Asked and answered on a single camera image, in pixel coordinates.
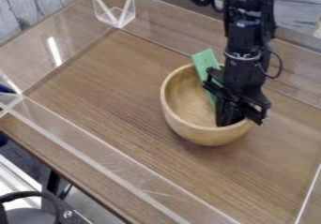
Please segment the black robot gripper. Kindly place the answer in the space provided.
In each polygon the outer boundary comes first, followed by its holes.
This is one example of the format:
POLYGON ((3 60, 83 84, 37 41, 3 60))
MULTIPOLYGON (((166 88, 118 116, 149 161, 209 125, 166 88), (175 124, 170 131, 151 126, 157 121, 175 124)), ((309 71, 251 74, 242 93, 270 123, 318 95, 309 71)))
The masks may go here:
POLYGON ((272 102, 262 92, 266 75, 262 68, 261 51, 237 53, 225 51, 226 62, 222 69, 211 67, 211 78, 222 83, 218 87, 205 82, 203 88, 215 96, 215 118, 219 127, 235 124, 249 118, 261 126, 268 117, 272 102))

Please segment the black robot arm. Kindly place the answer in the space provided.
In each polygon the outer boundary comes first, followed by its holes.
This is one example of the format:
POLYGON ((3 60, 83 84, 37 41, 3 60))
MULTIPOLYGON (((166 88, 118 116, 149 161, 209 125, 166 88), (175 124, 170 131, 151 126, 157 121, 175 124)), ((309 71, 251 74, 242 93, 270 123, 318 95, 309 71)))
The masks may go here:
POLYGON ((203 88, 215 97, 215 124, 233 125, 245 119, 261 125, 266 121, 272 102, 262 85, 270 75, 272 58, 278 54, 270 46, 274 39, 274 0, 190 0, 197 6, 210 6, 223 16, 227 45, 225 65, 207 67, 203 88))

